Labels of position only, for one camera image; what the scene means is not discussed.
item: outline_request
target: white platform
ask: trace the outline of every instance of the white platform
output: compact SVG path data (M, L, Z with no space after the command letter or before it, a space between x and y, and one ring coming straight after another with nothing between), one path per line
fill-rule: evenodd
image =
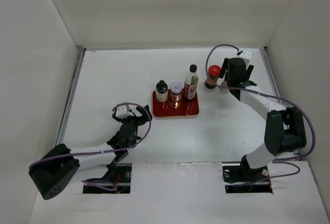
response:
M205 88L209 51L86 52L64 137L68 147L109 140L120 127L111 118L116 104L151 106L155 84L160 79L183 82L192 63L200 76L200 114L189 119L154 118L150 135L123 161L133 162L131 194L82 195L82 183L49 201L38 194L30 223L328 223L306 162L297 162L300 174L273 180L273 194L225 193L219 161L239 161L262 144L265 121L231 94ZM274 94L260 51L252 51L252 80ZM234 56L235 50L219 49L210 65L222 65L225 57ZM145 130L141 127L139 134ZM270 175L294 170L269 165Z
M30 224L329 223L308 163L297 165L300 174L272 181L273 194L226 194L220 163L136 163L130 194L83 195L82 183L49 201L38 194Z
M194 63L200 77L200 114L189 119L154 118L147 139L130 150L123 162L240 161L263 143L265 121L231 94L204 86L210 49L86 52L64 143L86 147L108 141L120 127L111 117L116 104L135 102L151 107L156 83L160 79L168 85L183 83ZM251 79L264 92L274 94L260 50L251 51L251 64L255 66ZM209 65L222 66L225 57L235 55L234 49L218 49ZM145 130L146 125L140 127L139 134Z

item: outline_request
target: purple cable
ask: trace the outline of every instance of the purple cable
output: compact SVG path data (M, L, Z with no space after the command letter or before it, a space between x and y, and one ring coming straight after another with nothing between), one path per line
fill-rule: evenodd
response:
M56 156L52 156L52 157L48 157L48 158L42 158L34 163L32 163L30 166L29 166L29 169L31 169L33 166L35 165L38 165L40 163L44 163L44 162L47 162L47 161L52 161L54 159L57 159L57 158L65 158L65 157L71 157L71 156L85 156L85 155L97 155L97 154L102 154L102 153L113 153L113 152L119 152L119 151L123 151L123 150L128 150L128 149L131 149L131 148L134 148L136 147L138 144L140 144L144 139L145 137L148 135L150 129L151 129L151 116L149 114L149 112L141 105L139 104L135 104L135 103L121 103L121 104L118 104L116 105L112 111L114 111L115 109L117 109L118 107L120 106L124 106L124 105L134 105L134 106L137 106L137 107L140 107L141 109L143 109L145 111L145 113L147 114L148 116L148 119L149 119L149 127L148 127L148 130L145 132L144 136L137 142L135 143L134 145L132 146L129 146L127 148L120 148L120 149L110 149L110 150L105 150L105 151L99 151L99 152L85 152L85 153L68 153L68 154L63 154L63 155L56 155Z
M115 183L110 182L110 181L105 181L105 180L97 180L97 181L93 181L93 182L88 182L88 181L82 181L84 184L87 184L89 186L94 186L97 188L100 188L102 190L106 190L106 191L116 191L117 190L117 186L115 185ZM103 187L101 185L98 185L97 183L110 183L113 184L113 188L107 188L107 187Z
M297 171L293 172L293 173L288 173L288 174L282 174L282 175L277 175L277 176L271 176L271 177L266 177L266 178L263 178L263 179L260 179L260 180L257 180L257 181L254 181L254 182L250 182L250 183L246 183L246 184L236 184L234 185L235 187L243 187L243 186L249 186L249 185L254 185L255 183L259 183L259 182L263 182L263 181L267 181L267 180L270 180L270 179L275 179L275 178L282 178L282 177L287 177L287 176L292 176L292 175L296 175L298 174L301 169L299 166L293 164L293 163L290 163L290 162L286 162L286 161L273 161L274 164L286 164L286 165L290 165L290 166L294 166L295 168L297 168Z
M231 44L225 44L225 43L224 44L219 44L219 45L215 46L214 48L212 48L212 50L210 51L210 53L207 56L206 63L205 63L206 75L207 75L207 78L211 82L213 82L213 81L210 78L210 75L208 74L208 61L209 61L209 59L210 59L211 54L213 53L213 51L216 50L218 47L221 47L221 46L229 46L229 47L232 47L232 48L236 49L237 51L239 51L239 49L236 46L233 46ZM220 86L220 85L218 85L218 84L216 84L214 82L213 82L213 84L216 85L217 87L223 88L223 89L248 91L248 92L252 92L252 93L255 93L255 94L259 94L259 95L261 95L263 97L266 97L266 98L272 98L272 99L282 100L282 101L284 101L284 102L286 102L288 104L291 104L292 106L296 107L302 113L302 115L304 116L304 118L306 119L306 121L307 121L307 123L309 125L310 131L311 131L311 136L312 136L312 142L311 142L311 147L310 147L309 151L307 153L303 154L303 155L298 156L298 157L293 157L293 158L278 158L278 159L275 160L276 162L302 159L304 157L307 157L308 155L310 155L313 152L313 150L315 148L315 144L316 144L315 130L314 130L314 127L313 127L313 124L312 124L310 118L307 116L307 114L298 105L296 105L292 101L287 100L285 98L281 98L281 97L277 97L277 96L273 96L273 95L268 95L268 94L265 94L265 93L262 93L262 92L259 92L259 91L254 91L254 90L249 90L249 89L239 88L239 87L224 87L224 86Z

